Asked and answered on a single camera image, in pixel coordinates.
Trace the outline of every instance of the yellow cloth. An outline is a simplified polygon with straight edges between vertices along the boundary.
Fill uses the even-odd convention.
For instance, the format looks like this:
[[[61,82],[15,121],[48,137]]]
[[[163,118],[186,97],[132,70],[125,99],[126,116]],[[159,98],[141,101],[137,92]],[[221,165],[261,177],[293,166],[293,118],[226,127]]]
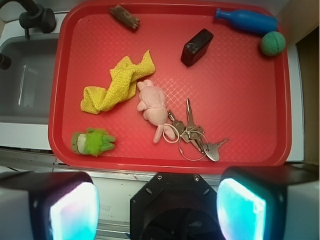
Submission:
[[[117,103],[134,97],[137,80],[155,71],[156,67],[151,59],[150,50],[145,52],[139,64],[133,64],[130,58],[125,56],[114,69],[110,70],[112,82],[108,90],[98,86],[84,88],[81,110],[91,114],[109,111]]]

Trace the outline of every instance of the gray sink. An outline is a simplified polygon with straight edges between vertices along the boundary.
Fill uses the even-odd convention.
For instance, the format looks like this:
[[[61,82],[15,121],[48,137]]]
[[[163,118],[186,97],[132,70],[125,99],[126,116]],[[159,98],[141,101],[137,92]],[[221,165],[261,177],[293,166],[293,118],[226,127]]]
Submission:
[[[48,124],[58,37],[19,36],[1,45],[11,66],[0,69],[0,122]]]

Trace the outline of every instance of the blue bottle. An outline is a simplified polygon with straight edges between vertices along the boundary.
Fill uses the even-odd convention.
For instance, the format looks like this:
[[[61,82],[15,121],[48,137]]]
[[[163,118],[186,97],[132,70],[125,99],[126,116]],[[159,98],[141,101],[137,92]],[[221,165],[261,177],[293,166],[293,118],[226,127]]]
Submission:
[[[221,11],[218,8],[215,18],[228,20],[238,29],[263,35],[276,31],[278,27],[278,20],[275,17],[249,10]]]

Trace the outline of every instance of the pink stuffed animal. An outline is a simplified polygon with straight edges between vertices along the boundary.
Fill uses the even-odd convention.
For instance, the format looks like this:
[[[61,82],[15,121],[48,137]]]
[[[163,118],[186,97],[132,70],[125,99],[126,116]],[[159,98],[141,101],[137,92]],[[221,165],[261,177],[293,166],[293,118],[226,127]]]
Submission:
[[[166,94],[158,86],[154,86],[153,81],[146,79],[137,83],[140,90],[139,99],[141,100],[137,106],[139,112],[143,112],[143,118],[151,124],[157,126],[153,142],[159,142],[161,135],[168,136],[169,139],[175,139],[176,135],[170,126],[164,125],[168,119],[166,109]]]

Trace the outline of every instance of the key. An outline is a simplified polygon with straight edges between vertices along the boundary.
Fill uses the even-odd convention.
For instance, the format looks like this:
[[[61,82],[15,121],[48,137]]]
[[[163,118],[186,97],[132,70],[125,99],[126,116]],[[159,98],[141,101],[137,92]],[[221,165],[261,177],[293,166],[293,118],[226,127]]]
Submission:
[[[219,161],[220,159],[220,155],[219,155],[219,151],[218,149],[225,144],[226,142],[228,142],[230,140],[230,137],[227,137],[225,139],[223,139],[220,142],[217,143],[209,143],[209,148],[207,148],[207,146],[204,146],[204,153],[206,154],[206,156],[211,159],[214,162]]]
[[[196,144],[198,145],[198,147],[200,148],[200,152],[202,154],[205,154],[205,146],[204,146],[204,141],[202,140],[201,136],[197,139],[195,139]]]
[[[204,134],[204,133],[205,133],[205,130],[201,126],[195,126],[189,132],[189,139],[196,140],[198,138],[201,138],[201,134]]]
[[[189,136],[187,135],[185,129],[185,124],[182,121],[179,121],[176,119],[175,115],[171,110],[168,111],[168,116],[172,121],[172,125],[178,130],[179,136],[186,142],[189,143],[191,142],[197,149],[200,151],[201,149],[199,148],[197,142],[194,139],[189,139]]]
[[[189,135],[186,133],[186,131],[184,131],[184,132],[182,133],[181,138],[182,138],[186,143],[190,143],[190,142],[191,142],[192,145],[195,146],[195,148],[196,148],[199,152],[201,152],[201,149],[199,148],[196,140],[190,139],[190,138],[189,138]]]
[[[186,99],[186,114],[188,117],[188,125],[185,127],[185,132],[189,134],[190,130],[196,127],[189,98]]]
[[[172,125],[178,130],[179,136],[182,135],[182,133],[185,131],[186,126],[182,121],[179,121],[176,119],[175,115],[171,110],[168,111],[168,116],[172,121]]]

